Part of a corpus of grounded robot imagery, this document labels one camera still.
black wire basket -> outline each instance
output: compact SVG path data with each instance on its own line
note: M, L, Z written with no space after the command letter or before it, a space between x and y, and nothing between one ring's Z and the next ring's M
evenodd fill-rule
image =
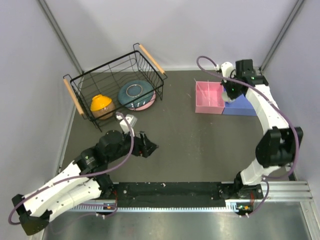
M136 46L140 47L143 53L158 69L160 74L151 65L148 59L139 50L136 50ZM70 84L68 83L68 80L66 80L66 76L63 77L64 83L79 114L82 115L83 118L89 119L100 131L102 131L101 127L103 125L112 121L112 119L116 119L114 114L116 111L120 111L120 109L139 110L139 103L144 102L144 100L150 101L150 95L153 95L153 101L156 95L158 97L156 97L155 100L158 98L162 100L164 79L167 78L165 71L139 43L133 45L132 52L84 72L77 77L70 77ZM148 92L139 96L136 95L135 98L132 98L132 100L129 100L128 102L120 103L118 99L120 89L131 81L136 80L147 81L152 89L150 88ZM103 115L95 117L91 111L91 103L93 97L99 94L111 98L114 107Z

blue block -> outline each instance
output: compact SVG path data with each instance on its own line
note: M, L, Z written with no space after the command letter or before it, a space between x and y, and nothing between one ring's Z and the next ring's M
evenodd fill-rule
M257 116L254 107L242 94L233 102L225 102L223 115Z

black rail base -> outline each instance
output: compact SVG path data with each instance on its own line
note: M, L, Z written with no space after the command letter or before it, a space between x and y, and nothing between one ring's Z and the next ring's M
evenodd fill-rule
M209 208L225 207L219 191L233 183L221 182L120 182L114 184L119 208ZM261 186L252 188L255 199L262 199ZM250 200L251 195L232 199Z

metal rail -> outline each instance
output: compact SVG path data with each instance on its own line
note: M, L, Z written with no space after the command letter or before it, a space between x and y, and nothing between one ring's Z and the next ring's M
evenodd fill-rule
M303 201L300 203L306 225L312 239L320 239L320 219L314 201Z
M288 18L286 19L284 25L282 26L278 36L276 37L276 39L274 40L269 52L267 53L261 67L260 67L260 71L264 72L268 66L268 64L271 61L271 58L273 57L273 55L275 54L277 48L279 47L280 43L282 42L284 36L286 35L289 27L292 25L293 21L296 19L298 13L300 12L300 10L302 9L303 4L305 3L305 0L297 0L292 11L290 12Z
M39 3L41 9L43 10L44 15L46 16L50 25L52 26L53 31L56 33L57 37L59 38L67 55L69 56L71 62L73 63L73 65L75 66L75 68L77 69L79 74L82 74L84 71L82 70L80 63L78 62L74 52L72 51L64 33L62 32L61 28L59 27L59 25L58 25L54 15L52 14L47 2L45 0L36 0L36 1Z
M270 181L270 191L266 202L312 202L313 197L306 181ZM266 194L267 185L262 182L263 195ZM249 203L249 199L228 199L226 203Z
M94 202L97 206L78 205L70 209L69 212L113 212L113 210L104 209L103 202ZM227 202L225 207L119 207L119 213L233 213L238 212L237 204Z

pink plastic container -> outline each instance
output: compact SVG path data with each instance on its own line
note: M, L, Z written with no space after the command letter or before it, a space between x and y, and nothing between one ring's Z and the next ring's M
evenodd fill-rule
M195 112L198 114L222 114L225 102L221 94L224 87L220 82L195 82Z

